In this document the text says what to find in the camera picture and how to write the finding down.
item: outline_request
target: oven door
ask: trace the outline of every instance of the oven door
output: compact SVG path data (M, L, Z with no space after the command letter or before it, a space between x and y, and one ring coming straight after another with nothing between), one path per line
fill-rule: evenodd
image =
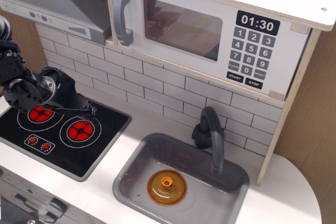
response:
M283 100L306 31L224 0L113 0L119 42Z

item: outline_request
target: microwave keypad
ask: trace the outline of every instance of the microwave keypad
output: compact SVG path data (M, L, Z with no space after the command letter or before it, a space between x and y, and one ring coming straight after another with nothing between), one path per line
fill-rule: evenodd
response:
M228 64L228 68L235 72L229 71L227 78L243 83L241 74L244 74L246 85L262 89L260 80L265 80L275 41L275 37L235 27Z

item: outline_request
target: red burner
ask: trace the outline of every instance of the red burner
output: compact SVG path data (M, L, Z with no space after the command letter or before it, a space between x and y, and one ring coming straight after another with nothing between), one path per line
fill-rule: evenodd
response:
M29 119L35 123L42 123L48 121L54 114L51 110L45 110L41 105L36 106L29 112Z
M93 125L86 121L73 123L68 130L68 136L73 141L85 141L93 134Z
M43 144L43 145L42 145L42 149L46 150L46 149L48 149L48 148L50 148L50 145L49 145L49 144Z
M32 143L32 144L34 144L36 141L37 141L37 140L36 140L35 137L31 137L31 138L29 139L29 142Z

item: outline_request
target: tile backsplash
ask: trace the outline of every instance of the tile backsplash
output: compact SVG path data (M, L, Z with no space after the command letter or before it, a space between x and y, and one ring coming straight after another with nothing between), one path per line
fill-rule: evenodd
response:
M119 47L103 47L36 24L48 65L75 81L144 107L190 127L212 106L224 139L266 155L282 108L171 67L149 62Z

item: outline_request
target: microwave window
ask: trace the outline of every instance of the microwave window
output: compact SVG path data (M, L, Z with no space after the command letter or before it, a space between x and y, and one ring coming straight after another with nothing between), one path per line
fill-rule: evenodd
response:
M143 2L147 39L217 60L220 18L157 0Z

